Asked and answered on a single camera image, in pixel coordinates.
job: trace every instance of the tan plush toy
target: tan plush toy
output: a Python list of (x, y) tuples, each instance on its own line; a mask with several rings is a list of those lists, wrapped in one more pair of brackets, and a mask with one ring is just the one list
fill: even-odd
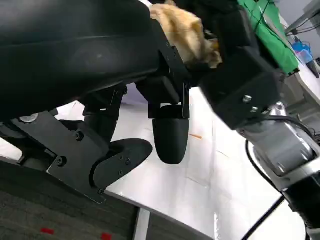
[(216, 68), (222, 62), (216, 39), (205, 39), (202, 21), (196, 15), (178, 8), (172, 0), (150, 7), (150, 16), (157, 20), (172, 46), (176, 46), (183, 62), (208, 63)]

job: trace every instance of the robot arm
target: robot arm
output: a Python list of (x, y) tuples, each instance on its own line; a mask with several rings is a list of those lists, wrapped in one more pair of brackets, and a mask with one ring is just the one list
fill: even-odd
[[(25, 153), (20, 168), (45, 171), (100, 203), (103, 189), (152, 151), (139, 139), (111, 142), (125, 85), (136, 83), (147, 99), (158, 155), (170, 164), (184, 157), (189, 89), (199, 86), (213, 111), (255, 146), (271, 181), (318, 239), (320, 148), (287, 121), (265, 121), (286, 115), (276, 104), (284, 75), (262, 56), (236, 1), (198, 2), (188, 10), (217, 34), (223, 64), (215, 70), (187, 70), (138, 1), (2, 4), (1, 137)], [(54, 118), (52, 109), (73, 100), (85, 105), (85, 124)]]

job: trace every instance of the blue object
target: blue object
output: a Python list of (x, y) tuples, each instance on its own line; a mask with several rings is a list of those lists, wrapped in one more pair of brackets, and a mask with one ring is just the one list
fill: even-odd
[(292, 44), (292, 48), (296, 52), (296, 54), (300, 57), (300, 59), (304, 61), (305, 64), (308, 64), (314, 60), (311, 54), (310, 46), (307, 44), (304, 44), (300, 40)]

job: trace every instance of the screw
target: screw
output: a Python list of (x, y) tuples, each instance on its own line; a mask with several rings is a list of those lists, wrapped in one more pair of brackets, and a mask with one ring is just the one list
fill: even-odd
[(99, 194), (99, 195), (104, 194), (104, 192), (105, 192), (105, 191), (103, 191), (101, 188), (98, 190), (98, 194)]
[(256, 106), (253, 106), (252, 108), (251, 108), (251, 111), (250, 111), (251, 113), (256, 113), (256, 112), (258, 112), (258, 108), (256, 107)]
[(238, 133), (241, 135), (241, 136), (244, 136), (245, 135), (245, 130), (241, 129), (238, 131)]
[(64, 164), (65, 164), (65, 163), (64, 163), (64, 160), (63, 160), (62, 157), (59, 157), (59, 158), (56, 160), (56, 165), (57, 165), (58, 167), (62, 167)]
[(20, 117), (20, 120), (26, 124), (30, 124), (30, 123), (33, 123), (35, 120), (37, 120), (38, 118), (38, 113), (34, 113), (30, 116), (22, 116)]
[(78, 131), (78, 132), (75, 134), (75, 140), (77, 140), (78, 142), (81, 142), (82, 139), (84, 139), (84, 134), (83, 134), (81, 131)]
[(127, 158), (126, 160), (125, 160), (125, 165), (130, 165), (131, 164), (131, 160), (130, 160), (130, 158)]
[(244, 102), (245, 104), (250, 103), (252, 100), (252, 96), (249, 95), (245, 95), (242, 99), (242, 102)]

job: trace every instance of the green cloth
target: green cloth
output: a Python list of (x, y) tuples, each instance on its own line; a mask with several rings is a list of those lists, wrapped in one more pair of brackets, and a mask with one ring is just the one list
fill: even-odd
[[(268, 1), (269, 0), (259, 0), (258, 2), (255, 2), (253, 0), (238, 0), (238, 3), (246, 9), (256, 35), (270, 51), (280, 68), (285, 73), (289, 74), (298, 67), (299, 63), (292, 50), (269, 28), (265, 23), (264, 18), (261, 19), (262, 12), (268, 4)], [(272, 20), (273, 25), (279, 32), (278, 34), (282, 34), (282, 37), (287, 39), (285, 30), (280, 23), (279, 10), (272, 0), (269, 1), (269, 5), (265, 10), (264, 15), (267, 15), (268, 18)]]

